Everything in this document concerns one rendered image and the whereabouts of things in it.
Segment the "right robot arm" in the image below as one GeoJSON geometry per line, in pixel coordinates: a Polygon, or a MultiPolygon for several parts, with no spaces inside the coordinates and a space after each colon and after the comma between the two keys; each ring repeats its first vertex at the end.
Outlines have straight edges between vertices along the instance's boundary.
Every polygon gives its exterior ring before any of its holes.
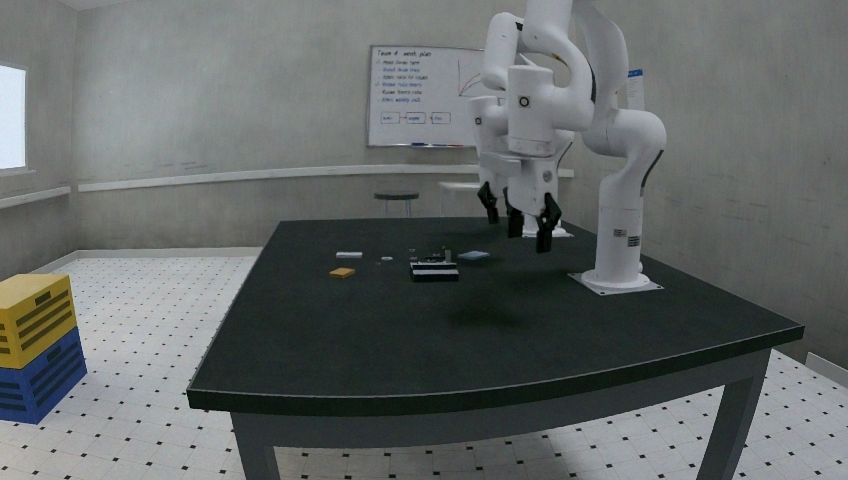
{"type": "MultiPolygon", "coordinates": [[[[478,157],[480,152],[510,151],[507,139],[509,134],[508,67],[537,66],[521,54],[538,53],[532,51],[523,42],[523,21],[524,19],[510,13],[501,12],[492,18],[489,25],[481,67],[481,82],[489,89],[506,91],[506,101],[501,106],[497,96],[481,96],[468,100],[478,157]]],[[[552,154],[552,160],[555,161],[557,185],[559,162],[573,140],[573,131],[556,129],[555,154],[552,154]]],[[[525,213],[523,234],[536,236],[537,230],[539,228],[535,217],[525,213]]]]}

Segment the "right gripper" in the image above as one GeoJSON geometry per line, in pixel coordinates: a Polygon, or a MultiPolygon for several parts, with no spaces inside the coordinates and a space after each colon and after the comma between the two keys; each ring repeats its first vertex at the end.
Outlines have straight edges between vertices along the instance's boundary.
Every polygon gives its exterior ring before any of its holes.
{"type": "Polygon", "coordinates": [[[498,208],[495,206],[497,199],[504,197],[503,189],[508,186],[508,177],[479,166],[479,179],[481,189],[477,195],[487,209],[489,224],[499,224],[498,208]]]}

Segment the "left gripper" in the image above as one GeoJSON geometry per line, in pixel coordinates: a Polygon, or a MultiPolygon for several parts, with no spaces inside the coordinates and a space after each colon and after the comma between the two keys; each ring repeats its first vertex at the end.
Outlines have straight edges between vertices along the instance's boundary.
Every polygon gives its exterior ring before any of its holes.
{"type": "Polygon", "coordinates": [[[523,235],[524,216],[520,214],[529,214],[536,218],[539,227],[535,252],[541,254],[551,251],[552,231],[555,230],[562,211],[557,205],[557,173],[553,156],[530,158],[519,160],[521,177],[508,177],[508,193],[507,187],[503,189],[508,216],[507,237],[523,235]],[[542,218],[547,221],[544,223],[542,218]]]}

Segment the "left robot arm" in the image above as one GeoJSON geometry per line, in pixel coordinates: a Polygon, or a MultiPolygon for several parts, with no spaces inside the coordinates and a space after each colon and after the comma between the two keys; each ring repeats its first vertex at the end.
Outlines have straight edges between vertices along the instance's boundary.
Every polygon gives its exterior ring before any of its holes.
{"type": "Polygon", "coordinates": [[[612,107],[629,73],[623,33],[594,0],[528,0],[522,39],[531,50],[568,66],[570,82],[556,87],[554,71],[544,67],[508,67],[508,149],[516,155],[480,152],[480,167],[519,177],[519,160],[555,154],[556,129],[581,132],[596,154],[628,158],[621,171],[600,183],[595,270],[584,272],[581,281],[608,291],[644,289],[650,281],[640,274],[639,262],[644,187],[667,137],[656,115],[612,107]],[[568,39],[571,16],[585,35],[591,67],[568,39]]]}

